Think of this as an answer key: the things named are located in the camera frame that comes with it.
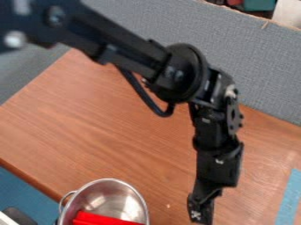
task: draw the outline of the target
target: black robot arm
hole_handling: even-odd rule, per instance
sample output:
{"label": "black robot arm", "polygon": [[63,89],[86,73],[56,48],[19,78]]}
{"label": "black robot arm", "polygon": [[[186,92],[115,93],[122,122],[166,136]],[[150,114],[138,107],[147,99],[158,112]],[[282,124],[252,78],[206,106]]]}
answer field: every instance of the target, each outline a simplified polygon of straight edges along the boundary
{"label": "black robot arm", "polygon": [[[27,42],[78,48],[100,64],[112,63],[149,108],[171,116],[175,104],[189,103],[198,151],[197,181],[189,196],[190,219],[210,225],[214,199],[238,183],[244,145],[238,90],[232,77],[211,69],[189,44],[163,47],[145,40],[91,10],[79,0],[0,0],[0,53]],[[162,111],[131,72],[169,106]]]}

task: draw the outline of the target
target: black object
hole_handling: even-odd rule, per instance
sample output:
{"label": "black object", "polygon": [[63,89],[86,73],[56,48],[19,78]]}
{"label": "black object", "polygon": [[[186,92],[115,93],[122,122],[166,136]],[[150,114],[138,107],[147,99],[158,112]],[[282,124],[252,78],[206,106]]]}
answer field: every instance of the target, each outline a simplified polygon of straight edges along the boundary
{"label": "black object", "polygon": [[38,222],[16,207],[8,207],[3,213],[20,225],[38,225]]}
{"label": "black object", "polygon": [[[171,116],[177,104],[189,103],[198,169],[187,205],[191,221],[210,225],[214,199],[224,187],[238,184],[244,151],[237,137],[242,115],[232,76],[209,67],[191,45],[163,47],[154,40],[143,40],[79,0],[0,0],[0,9],[0,53],[20,48],[27,41],[42,47],[60,42],[82,50],[96,63],[112,63],[161,117]],[[166,111],[131,72],[142,75],[146,88],[167,103]]]}

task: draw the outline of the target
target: bowl rim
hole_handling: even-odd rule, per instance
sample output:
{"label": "bowl rim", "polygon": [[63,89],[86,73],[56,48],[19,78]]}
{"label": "bowl rim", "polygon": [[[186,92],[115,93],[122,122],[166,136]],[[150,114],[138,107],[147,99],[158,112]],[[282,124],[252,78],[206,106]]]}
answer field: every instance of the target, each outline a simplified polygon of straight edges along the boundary
{"label": "bowl rim", "polygon": [[121,185],[126,185],[134,191],[134,193],[137,194],[138,198],[141,199],[141,203],[142,203],[142,206],[143,206],[143,211],[145,211],[145,215],[146,215],[145,225],[150,225],[150,213],[149,213],[149,208],[147,208],[147,204],[146,204],[145,198],[142,197],[142,195],[138,192],[138,190],[129,183],[126,183],[125,181],[122,181],[122,180],[119,180],[117,178],[96,179],[92,182],[90,182],[88,184],[86,184],[78,191],[74,191],[74,195],[72,195],[71,199],[68,200],[68,202],[67,202],[67,204],[66,204],[66,206],[63,208],[63,212],[59,215],[58,225],[63,225],[63,219],[64,219],[67,210],[68,210],[68,208],[70,208],[70,206],[72,204],[74,199],[79,196],[79,194],[83,192],[83,190],[86,190],[90,186],[92,186],[95,184],[104,183],[104,182],[108,182],[108,181],[119,183]]}

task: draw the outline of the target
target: wooden table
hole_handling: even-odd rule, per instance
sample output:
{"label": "wooden table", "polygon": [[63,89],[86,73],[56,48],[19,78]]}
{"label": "wooden table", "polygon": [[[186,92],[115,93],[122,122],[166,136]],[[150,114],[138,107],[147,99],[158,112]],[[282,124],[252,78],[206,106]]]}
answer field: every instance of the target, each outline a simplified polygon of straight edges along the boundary
{"label": "wooden table", "polygon": [[[237,189],[217,200],[215,224],[274,224],[301,128],[242,106],[246,143]],[[151,225],[189,223],[195,176],[187,106],[169,119],[141,102],[112,66],[71,50],[0,107],[0,164],[55,200],[99,178],[141,191]],[[296,224],[301,224],[301,209]]]}

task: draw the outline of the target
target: floor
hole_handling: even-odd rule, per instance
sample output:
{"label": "floor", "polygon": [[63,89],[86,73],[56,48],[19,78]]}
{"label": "floor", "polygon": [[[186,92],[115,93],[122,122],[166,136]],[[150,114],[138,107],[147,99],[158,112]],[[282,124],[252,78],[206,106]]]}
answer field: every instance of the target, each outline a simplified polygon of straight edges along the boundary
{"label": "floor", "polygon": [[7,207],[18,207],[39,225],[58,217],[58,203],[0,167],[0,211]]}

